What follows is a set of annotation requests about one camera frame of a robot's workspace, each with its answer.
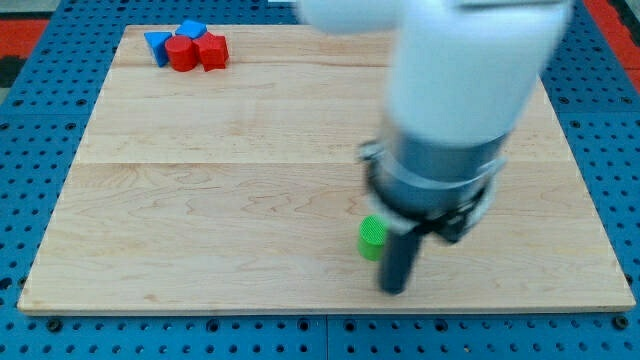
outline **red block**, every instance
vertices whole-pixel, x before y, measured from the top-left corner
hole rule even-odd
[[[190,38],[182,35],[171,37],[164,43],[171,67],[176,71],[189,71],[198,65],[195,46]]]
[[[196,53],[205,71],[225,69],[229,50],[224,36],[215,36],[209,32],[195,39]]]

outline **blue block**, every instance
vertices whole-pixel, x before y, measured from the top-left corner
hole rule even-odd
[[[173,35],[168,31],[144,33],[144,38],[147,40],[147,44],[149,44],[151,53],[159,67],[163,67],[169,62],[169,56],[167,55],[167,50],[164,48],[164,43],[169,40],[171,36]]]
[[[176,35],[184,35],[191,39],[197,39],[206,32],[207,25],[193,20],[185,20],[182,25],[178,27],[178,30],[176,30]]]

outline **wooden table surface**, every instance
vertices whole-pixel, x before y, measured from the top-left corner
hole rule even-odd
[[[535,313],[635,302],[538,84],[496,203],[428,239],[408,290],[356,250],[389,34],[211,26],[227,70],[151,64],[127,28],[19,308],[30,315]]]

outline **blue pegboard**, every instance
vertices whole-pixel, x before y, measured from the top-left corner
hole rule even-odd
[[[636,310],[306,318],[55,319],[19,313],[22,281],[124,27],[186,18],[296,22],[290,6],[266,0],[63,0],[0,107],[0,358],[638,358]],[[582,4],[543,82],[638,295],[640,100]],[[624,320],[628,326],[621,329]]]

